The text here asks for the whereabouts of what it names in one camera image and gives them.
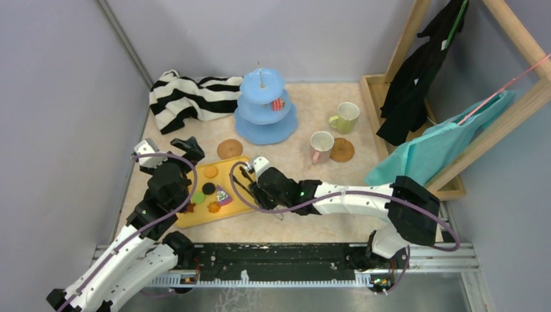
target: cake stand tier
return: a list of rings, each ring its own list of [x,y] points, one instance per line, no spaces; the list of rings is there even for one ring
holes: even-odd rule
[[[266,104],[266,106],[251,104],[244,99],[243,95],[241,95],[237,99],[237,106],[239,107],[239,110],[235,113],[241,114],[243,119],[256,125],[273,124],[282,120],[291,110],[291,106],[293,106],[293,103],[289,98],[289,93],[286,90],[283,90],[280,98],[282,101],[285,101],[285,106],[281,110],[273,111],[271,103]]]
[[[296,107],[293,104],[290,106],[289,113],[282,120],[267,125],[255,125],[245,120],[239,113],[240,109],[238,107],[235,111],[235,130],[237,134],[252,144],[267,145],[284,141],[298,125]]]
[[[241,94],[247,102],[252,104],[266,104],[281,96],[285,87],[285,80],[277,70],[269,68],[262,69],[264,88],[261,88],[259,70],[248,73],[243,78],[239,87]]]

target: clothes hanger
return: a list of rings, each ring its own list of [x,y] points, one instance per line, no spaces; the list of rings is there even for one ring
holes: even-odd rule
[[[526,74],[530,73],[534,68],[540,66],[544,61],[549,59],[551,57],[551,54],[547,54],[546,57],[542,58],[539,62],[535,63],[532,67],[528,68],[526,71],[524,71],[522,74],[520,74],[518,77],[513,78],[510,82],[506,83],[501,89],[497,90],[496,93],[492,94],[492,96],[488,97],[484,102],[482,102],[478,107],[472,110],[472,112],[468,113],[457,125],[461,125],[465,121],[467,121],[473,114],[478,112],[484,105],[488,104],[490,100],[492,100],[495,96],[497,96],[499,93],[503,92],[506,88],[511,86],[513,83],[517,82],[520,78],[524,77]]]
[[[463,13],[465,13],[465,8],[467,7],[468,0],[464,0],[463,4],[461,5],[461,8],[459,9],[459,14],[457,15],[457,18],[455,19],[454,26],[452,27],[452,30],[450,31],[450,34],[448,35],[448,39],[446,39],[446,44],[442,47],[442,50],[448,49],[448,46],[450,45],[450,42],[452,41],[452,37],[455,34],[455,31],[457,30],[457,26],[459,25],[459,21],[461,21],[461,18],[463,17]]]

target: mug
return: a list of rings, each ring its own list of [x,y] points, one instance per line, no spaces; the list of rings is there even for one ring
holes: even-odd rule
[[[354,129],[358,116],[360,108],[354,103],[344,102],[339,105],[337,115],[329,118],[329,125],[340,134],[346,135]]]
[[[310,158],[312,164],[321,164],[329,160],[335,138],[327,131],[318,131],[310,138]]]

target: pink mug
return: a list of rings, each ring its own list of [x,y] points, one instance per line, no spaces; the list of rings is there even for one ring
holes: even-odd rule
[[[329,160],[335,138],[327,131],[318,131],[310,138],[310,158],[312,164],[321,164]]]

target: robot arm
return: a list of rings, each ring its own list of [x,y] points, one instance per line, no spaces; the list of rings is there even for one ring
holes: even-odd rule
[[[257,204],[265,209],[277,205],[293,207],[318,200],[293,212],[299,215],[327,215],[329,213],[353,213],[374,216],[389,222],[370,237],[368,252],[390,259],[408,244],[433,246],[437,223],[426,216],[391,200],[399,198],[411,202],[427,212],[438,216],[440,201],[432,193],[408,177],[397,177],[391,184],[377,187],[352,187],[334,185],[320,180],[304,180],[298,183],[285,177],[270,166],[265,157],[253,159],[242,174],[255,173],[257,181],[248,191]],[[366,193],[380,196],[369,196]]]
[[[192,164],[204,157],[194,137],[186,141],[174,139],[171,145],[186,151],[183,157]],[[157,152],[159,149],[151,140],[143,140],[135,147],[135,154],[139,155]],[[47,301],[56,311],[115,312],[159,274],[172,268],[194,267],[194,245],[182,233],[169,233],[162,244],[155,246],[177,220],[175,215],[137,233],[185,201],[191,184],[186,174],[191,168],[167,157],[142,157],[139,163],[140,171],[152,175],[144,199],[136,205],[113,243],[86,273],[69,287],[54,289],[48,295]]]
[[[185,150],[183,157],[192,164],[205,155],[193,137],[186,141],[175,139],[171,144]],[[141,141],[135,147],[137,155],[157,152],[159,149],[150,140]],[[193,268],[198,264],[193,260],[194,244],[182,233],[169,233],[162,244],[156,245],[177,217],[172,215],[162,222],[156,220],[173,212],[188,197],[191,181],[186,174],[191,168],[171,157],[141,157],[139,163],[141,171],[152,175],[144,199],[92,267],[66,289],[54,289],[49,294],[47,301],[56,311],[115,312],[153,278],[171,268],[189,270],[191,276],[195,274]],[[383,229],[374,231],[369,237],[363,255],[369,266],[387,263],[409,243],[424,246],[435,243],[436,222],[391,200],[399,198],[438,215],[439,200],[408,177],[398,177],[394,183],[377,187],[342,186],[320,180],[297,183],[270,166],[264,157],[255,158],[241,170],[251,183],[245,187],[236,179],[234,181],[263,209],[274,209],[277,205],[303,205],[294,212],[299,215],[353,213],[388,221]],[[248,175],[252,173],[255,173],[256,181]],[[156,224],[138,235],[140,228],[152,222]]]

